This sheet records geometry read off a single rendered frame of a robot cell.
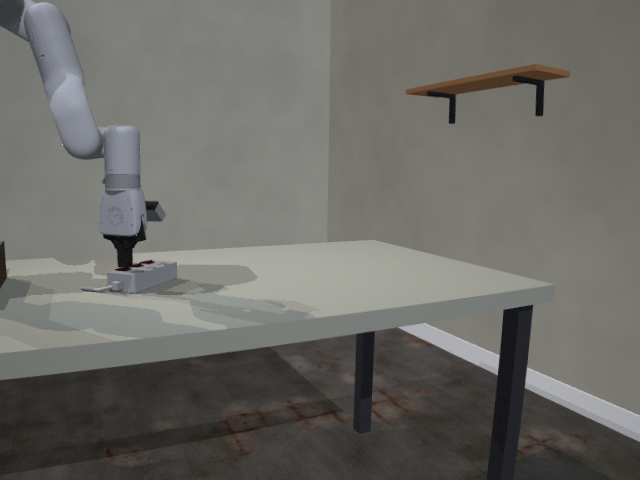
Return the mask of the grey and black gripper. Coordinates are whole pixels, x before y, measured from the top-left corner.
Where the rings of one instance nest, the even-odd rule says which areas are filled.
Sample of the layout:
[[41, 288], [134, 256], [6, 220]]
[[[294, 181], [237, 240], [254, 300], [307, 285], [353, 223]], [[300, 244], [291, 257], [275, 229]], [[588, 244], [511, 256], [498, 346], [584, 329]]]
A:
[[99, 231], [117, 249], [118, 267], [132, 266], [132, 248], [137, 242], [146, 240], [147, 213], [143, 190], [140, 187], [105, 187], [100, 198]]

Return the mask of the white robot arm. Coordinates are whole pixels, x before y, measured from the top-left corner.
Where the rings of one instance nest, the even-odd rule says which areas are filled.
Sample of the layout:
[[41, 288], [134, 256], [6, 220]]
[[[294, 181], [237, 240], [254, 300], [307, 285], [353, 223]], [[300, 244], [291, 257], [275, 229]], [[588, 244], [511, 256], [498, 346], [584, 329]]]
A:
[[139, 188], [139, 130], [128, 125], [96, 126], [62, 11], [45, 2], [0, 0], [0, 26], [30, 43], [66, 151], [83, 160], [104, 158], [106, 188]]

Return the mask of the white power strip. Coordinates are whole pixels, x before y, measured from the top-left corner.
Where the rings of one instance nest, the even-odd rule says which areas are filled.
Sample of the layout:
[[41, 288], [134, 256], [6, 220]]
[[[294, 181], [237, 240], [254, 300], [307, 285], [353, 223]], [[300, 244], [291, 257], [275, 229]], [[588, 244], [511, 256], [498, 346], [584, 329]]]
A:
[[119, 292], [136, 294], [176, 278], [177, 262], [149, 260], [107, 272], [106, 287], [92, 288], [82, 286], [81, 290], [94, 292], [119, 290]]

